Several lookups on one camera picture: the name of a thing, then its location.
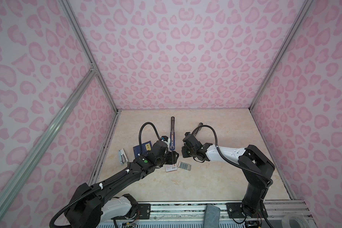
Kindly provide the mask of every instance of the barcode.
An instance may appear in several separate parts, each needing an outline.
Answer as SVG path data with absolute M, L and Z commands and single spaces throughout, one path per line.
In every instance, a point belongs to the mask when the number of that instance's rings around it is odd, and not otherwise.
M 176 164 L 165 166 L 165 168 L 166 168 L 166 172 L 177 170 Z

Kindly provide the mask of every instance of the yellow label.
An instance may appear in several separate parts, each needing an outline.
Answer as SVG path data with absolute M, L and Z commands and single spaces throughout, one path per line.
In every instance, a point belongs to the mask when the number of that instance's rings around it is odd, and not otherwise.
M 150 150 L 150 144 L 149 143 L 146 144 L 146 150 Z

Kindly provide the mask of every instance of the beige table surface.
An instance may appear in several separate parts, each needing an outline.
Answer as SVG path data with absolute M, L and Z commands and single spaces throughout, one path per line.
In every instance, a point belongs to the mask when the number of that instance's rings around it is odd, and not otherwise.
M 242 200 L 248 185 L 242 170 L 226 162 L 198 163 L 192 158 L 183 158 L 181 147 L 185 132 L 192 132 L 202 122 L 214 128 L 219 146 L 242 148 L 254 144 L 270 158 L 248 109 L 122 111 L 98 180 L 105 180 L 126 167 L 119 163 L 118 150 L 123 148 L 128 159 L 134 159 L 133 146 L 138 145 L 139 129 L 145 122 L 152 122 L 160 137 L 169 136 L 171 116 L 175 117 L 175 147 L 180 154 L 178 161 L 191 164 L 191 171 L 178 168 L 166 173 L 164 167 L 156 169 L 117 196 L 129 193 L 137 201 Z M 214 143 L 209 128 L 202 128 L 196 138 L 202 144 Z M 142 143 L 151 141 L 153 144 L 156 140 L 152 126 L 147 125 L 142 132 Z M 265 199 L 289 200 L 276 170 L 272 179 L 274 184 Z

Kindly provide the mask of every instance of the pink leopard print wall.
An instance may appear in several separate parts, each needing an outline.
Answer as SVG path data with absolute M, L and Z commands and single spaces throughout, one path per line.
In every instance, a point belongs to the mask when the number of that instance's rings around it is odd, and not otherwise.
M 56 0 L 0 0 L 0 191 L 88 70 Z
M 249 107 L 303 0 L 71 0 L 118 108 Z
M 342 228 L 342 0 L 320 0 L 253 116 L 320 228 Z
M 89 180 L 113 115 L 94 78 L 0 222 L 0 228 L 48 227 L 76 188 Z M 61 216 L 56 224 L 65 221 Z

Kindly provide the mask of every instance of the pink heart pattern wallpaper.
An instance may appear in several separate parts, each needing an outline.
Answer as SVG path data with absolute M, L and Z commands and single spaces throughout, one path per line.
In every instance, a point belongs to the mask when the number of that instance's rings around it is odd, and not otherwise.
M 253 116 L 319 228 L 342 228 L 342 0 L 319 0 Z
M 249 107 L 303 0 L 70 0 L 120 109 Z
M 0 228 L 48 227 L 76 188 L 89 181 L 113 116 L 94 78 L 0 222 Z M 56 224 L 65 221 L 62 215 Z
M 0 0 L 0 191 L 89 68 L 56 0 Z

